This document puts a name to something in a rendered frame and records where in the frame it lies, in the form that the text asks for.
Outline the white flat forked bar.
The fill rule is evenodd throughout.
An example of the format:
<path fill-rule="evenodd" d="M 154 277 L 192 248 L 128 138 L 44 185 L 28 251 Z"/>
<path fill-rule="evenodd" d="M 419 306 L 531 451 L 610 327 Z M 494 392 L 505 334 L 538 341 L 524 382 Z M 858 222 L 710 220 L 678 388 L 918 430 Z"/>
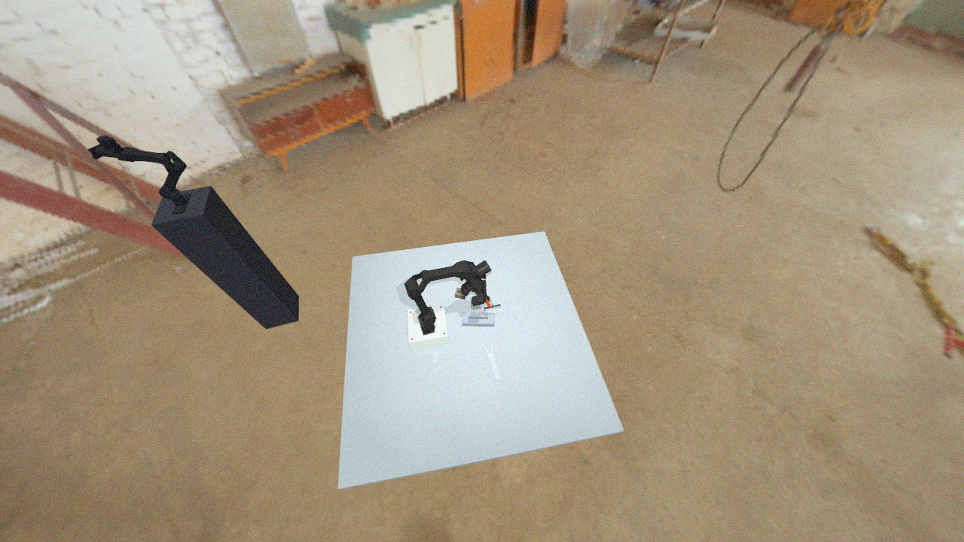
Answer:
<path fill-rule="evenodd" d="M 488 359 L 489 359 L 489 361 L 490 361 L 490 363 L 491 363 L 492 372 L 493 372 L 493 375 L 495 375 L 495 381 L 497 381 L 497 380 L 500 380 L 501 378 L 500 378 L 500 375 L 499 375 L 499 371 L 497 370 L 496 361 L 495 361 L 495 355 L 493 354 L 493 353 L 495 353 L 495 352 L 493 352 L 493 347 L 492 347 L 492 346 L 490 346 L 490 348 L 491 348 L 491 353 L 488 353 L 488 352 L 487 352 L 487 347 L 485 347 L 484 349 L 485 349 L 486 355 L 488 355 Z"/>

